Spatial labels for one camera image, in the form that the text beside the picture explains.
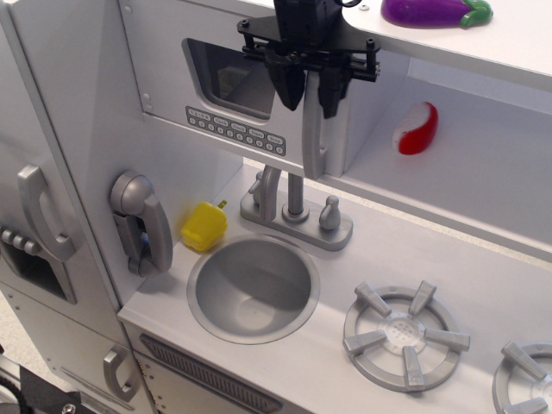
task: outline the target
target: robotic arm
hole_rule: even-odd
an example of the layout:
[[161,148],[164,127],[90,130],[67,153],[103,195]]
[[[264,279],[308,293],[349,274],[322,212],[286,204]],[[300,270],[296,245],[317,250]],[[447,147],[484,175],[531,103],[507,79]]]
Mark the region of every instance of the robotic arm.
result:
[[[342,7],[361,0],[274,0],[276,16],[242,20],[247,59],[264,61],[283,104],[295,110],[304,95],[304,71],[320,73],[318,100],[324,118],[337,113],[351,79],[375,82],[379,43],[350,26]],[[362,55],[364,59],[354,57]]]

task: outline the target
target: kitchen countertop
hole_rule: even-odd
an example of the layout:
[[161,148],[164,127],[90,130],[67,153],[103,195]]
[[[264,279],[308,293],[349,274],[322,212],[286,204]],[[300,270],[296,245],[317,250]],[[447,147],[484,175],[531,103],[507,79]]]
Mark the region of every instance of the kitchen countertop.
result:
[[[124,323],[308,411],[327,414],[383,414],[391,406],[392,412],[410,414],[492,413],[492,377],[502,361],[502,347],[510,340],[552,342],[550,271],[348,200],[340,206],[354,219],[353,237],[340,252],[323,251],[239,216],[239,201],[256,171],[244,166],[212,202],[228,201],[225,238],[252,232],[278,235],[314,260],[321,293],[307,323],[283,339],[261,345],[239,345],[213,336],[187,304],[188,275],[200,254],[181,242],[174,248],[171,270],[147,280],[120,311]],[[283,179],[280,185],[285,189]],[[319,204],[327,197],[310,187],[304,194]],[[435,298],[453,314],[460,330],[471,335],[471,348],[441,386],[418,394],[392,392],[353,366],[342,346],[343,323],[361,282],[375,289],[417,289],[422,280],[437,286]],[[133,347],[144,352],[138,337],[130,336]]]

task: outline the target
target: microwave keypad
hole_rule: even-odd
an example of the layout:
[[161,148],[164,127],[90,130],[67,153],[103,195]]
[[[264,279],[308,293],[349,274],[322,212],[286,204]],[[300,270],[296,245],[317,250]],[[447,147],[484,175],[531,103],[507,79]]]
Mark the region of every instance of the microwave keypad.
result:
[[186,107],[186,114],[188,123],[192,127],[205,129],[227,140],[242,142],[272,154],[285,156],[285,139],[281,136],[269,134],[261,129],[251,128],[189,106]]

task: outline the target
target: black cable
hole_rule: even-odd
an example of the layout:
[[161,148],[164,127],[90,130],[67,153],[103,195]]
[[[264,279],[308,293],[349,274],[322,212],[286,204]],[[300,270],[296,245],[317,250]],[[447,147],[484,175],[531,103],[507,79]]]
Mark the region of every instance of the black cable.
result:
[[0,386],[3,386],[6,388],[9,392],[14,394],[14,397],[17,399],[17,403],[19,403],[19,410],[21,414],[29,414],[27,400],[25,399],[25,396],[19,391],[19,388],[11,382],[9,379],[3,377],[0,375]]
[[360,2],[362,0],[353,0],[352,2],[348,2],[348,3],[344,3],[342,2],[342,0],[334,0],[337,4],[339,4],[340,6],[343,6],[343,7],[354,7],[358,4],[360,4]]

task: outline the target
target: faucet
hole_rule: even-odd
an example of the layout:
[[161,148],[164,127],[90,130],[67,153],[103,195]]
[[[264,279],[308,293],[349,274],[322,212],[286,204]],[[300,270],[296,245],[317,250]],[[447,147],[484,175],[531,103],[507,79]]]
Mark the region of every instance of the faucet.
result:
[[329,251],[341,250],[353,232],[353,220],[339,211],[335,196],[326,205],[304,200],[304,179],[288,174],[287,202],[278,182],[282,170],[265,166],[240,204],[241,215],[258,224],[293,235]]
[[265,166],[259,186],[259,217],[265,222],[276,218],[278,182],[282,170],[273,166]]
[[[259,205],[259,219],[271,222],[278,213],[278,182],[282,170],[265,166],[264,172],[257,173],[257,180],[249,189],[254,201]],[[287,180],[287,204],[282,210],[283,218],[290,223],[302,223],[309,217],[309,208],[303,203],[303,177],[289,174]]]

